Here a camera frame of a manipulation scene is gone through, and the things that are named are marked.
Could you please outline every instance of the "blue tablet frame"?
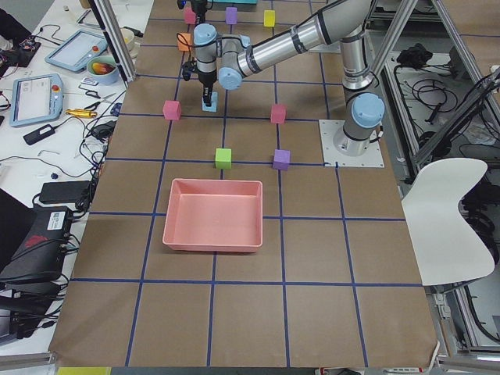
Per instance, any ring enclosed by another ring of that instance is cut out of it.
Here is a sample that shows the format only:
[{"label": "blue tablet frame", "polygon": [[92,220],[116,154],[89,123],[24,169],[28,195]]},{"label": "blue tablet frame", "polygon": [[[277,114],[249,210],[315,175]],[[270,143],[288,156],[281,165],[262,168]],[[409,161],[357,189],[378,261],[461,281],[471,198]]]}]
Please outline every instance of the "blue tablet frame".
[{"label": "blue tablet frame", "polygon": [[[59,60],[54,59],[54,56],[57,55],[62,49],[67,48],[67,46],[77,37],[79,37],[82,34],[88,34],[93,37],[97,37],[101,39],[97,44],[97,51],[92,50],[92,48],[85,52],[81,58],[78,60],[77,63],[74,65],[69,65],[65,64],[64,62],[60,62]],[[106,49],[108,48],[108,42],[106,39],[99,34],[94,34],[91,33],[90,31],[86,30],[78,30],[75,34],[71,35],[71,37],[68,38],[67,41],[62,43],[58,48],[56,48],[54,51],[50,52],[46,57],[45,61],[49,64],[55,65],[55,66],[60,66],[61,68],[71,70],[72,72],[80,72],[81,70],[84,70],[87,68],[87,63],[90,59],[93,59],[95,56],[101,55]]]},{"label": "blue tablet frame", "polygon": [[[33,117],[32,119],[17,120],[17,113],[19,111],[19,96],[21,83],[27,80],[38,80],[40,78],[50,78],[50,102],[49,102],[49,114],[47,116]],[[53,91],[52,86],[59,86],[58,91]],[[12,87],[12,108],[10,109],[10,126],[11,127],[23,127],[25,125],[31,125],[32,123],[41,123],[43,121],[51,121],[59,118],[61,112],[63,111],[63,80],[57,73],[45,74],[43,76],[21,78],[14,81]]]}]

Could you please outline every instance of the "white chair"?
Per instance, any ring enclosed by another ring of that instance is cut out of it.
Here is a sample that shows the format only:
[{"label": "white chair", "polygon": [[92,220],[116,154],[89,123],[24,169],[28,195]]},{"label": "white chair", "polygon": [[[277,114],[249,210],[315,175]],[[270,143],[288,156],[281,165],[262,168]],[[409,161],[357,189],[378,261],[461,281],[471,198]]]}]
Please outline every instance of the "white chair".
[{"label": "white chair", "polygon": [[458,204],[486,172],[476,159],[443,159],[419,172],[403,198],[423,285],[443,285],[489,275],[493,258],[460,215]]}]

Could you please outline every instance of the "black sleeve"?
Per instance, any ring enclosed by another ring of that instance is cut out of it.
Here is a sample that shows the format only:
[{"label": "black sleeve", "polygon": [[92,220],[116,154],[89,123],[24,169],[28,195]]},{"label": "black sleeve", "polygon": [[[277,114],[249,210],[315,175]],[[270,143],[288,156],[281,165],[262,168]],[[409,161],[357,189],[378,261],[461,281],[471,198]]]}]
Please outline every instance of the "black sleeve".
[{"label": "black sleeve", "polygon": [[14,45],[28,38],[31,32],[21,25],[17,20],[0,8],[0,35],[8,41],[12,40]]}]

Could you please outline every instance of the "pink plastic bin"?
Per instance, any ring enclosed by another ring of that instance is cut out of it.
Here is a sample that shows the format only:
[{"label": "pink plastic bin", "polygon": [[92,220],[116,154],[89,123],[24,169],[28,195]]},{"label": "pink plastic bin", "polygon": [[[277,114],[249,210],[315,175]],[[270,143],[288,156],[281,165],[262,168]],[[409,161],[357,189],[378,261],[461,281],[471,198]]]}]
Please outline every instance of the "pink plastic bin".
[{"label": "pink plastic bin", "polygon": [[256,252],[263,244],[260,181],[172,181],[163,243],[173,250]]}]

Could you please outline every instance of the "yellow tool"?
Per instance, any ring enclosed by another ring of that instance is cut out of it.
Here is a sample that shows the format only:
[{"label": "yellow tool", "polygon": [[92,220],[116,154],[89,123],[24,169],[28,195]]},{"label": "yellow tool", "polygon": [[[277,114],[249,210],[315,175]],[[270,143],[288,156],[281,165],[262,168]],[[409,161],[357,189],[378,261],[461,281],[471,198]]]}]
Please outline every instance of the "yellow tool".
[{"label": "yellow tool", "polygon": [[81,117],[84,119],[93,119],[94,117],[97,117],[97,112],[89,111],[87,109],[67,109],[66,115]]}]

